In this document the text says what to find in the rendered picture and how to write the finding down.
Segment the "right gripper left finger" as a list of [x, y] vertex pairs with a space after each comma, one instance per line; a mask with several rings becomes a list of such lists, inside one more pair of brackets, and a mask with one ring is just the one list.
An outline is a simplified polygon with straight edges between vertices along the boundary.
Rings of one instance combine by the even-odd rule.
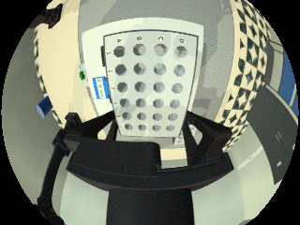
[[96, 118], [85, 121], [77, 126], [71, 127], [68, 133], [81, 135], [82, 137], [86, 138], [98, 139], [98, 133], [111, 122], [112, 124], [105, 140], [116, 141], [118, 126], [115, 121], [113, 110]]

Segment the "white box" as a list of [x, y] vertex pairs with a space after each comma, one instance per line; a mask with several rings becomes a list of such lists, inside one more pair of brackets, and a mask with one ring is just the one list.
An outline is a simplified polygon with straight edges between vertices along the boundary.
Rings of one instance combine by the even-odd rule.
[[113, 110], [110, 98], [97, 99], [92, 81], [92, 78], [96, 77], [105, 76], [106, 78], [103, 36], [117, 32], [141, 29], [173, 30], [199, 36], [196, 72], [192, 94], [187, 109], [188, 111], [191, 111], [202, 63], [203, 25], [199, 25], [194, 22], [186, 22], [168, 18], [135, 18], [106, 23], [82, 33], [82, 51], [84, 63], [79, 64], [80, 78], [83, 85], [90, 87], [99, 116]]

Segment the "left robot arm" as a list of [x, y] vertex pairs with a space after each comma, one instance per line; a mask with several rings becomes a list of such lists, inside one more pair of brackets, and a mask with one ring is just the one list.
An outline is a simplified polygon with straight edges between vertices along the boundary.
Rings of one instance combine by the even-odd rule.
[[47, 6], [40, 11], [28, 28], [35, 28], [41, 23], [45, 23], [48, 24], [48, 29], [51, 29], [56, 23], [59, 22], [63, 4], [59, 4], [56, 8], [52, 9], [47, 9]]

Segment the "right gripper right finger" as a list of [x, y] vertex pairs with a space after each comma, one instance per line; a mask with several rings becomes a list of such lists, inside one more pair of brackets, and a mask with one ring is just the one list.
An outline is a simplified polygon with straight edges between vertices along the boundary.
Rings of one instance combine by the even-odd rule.
[[[196, 143], [190, 131], [188, 121], [202, 133], [202, 139], [199, 145]], [[197, 164], [206, 153], [221, 150], [233, 135], [229, 127], [190, 111], [187, 111], [182, 131], [188, 166]]]

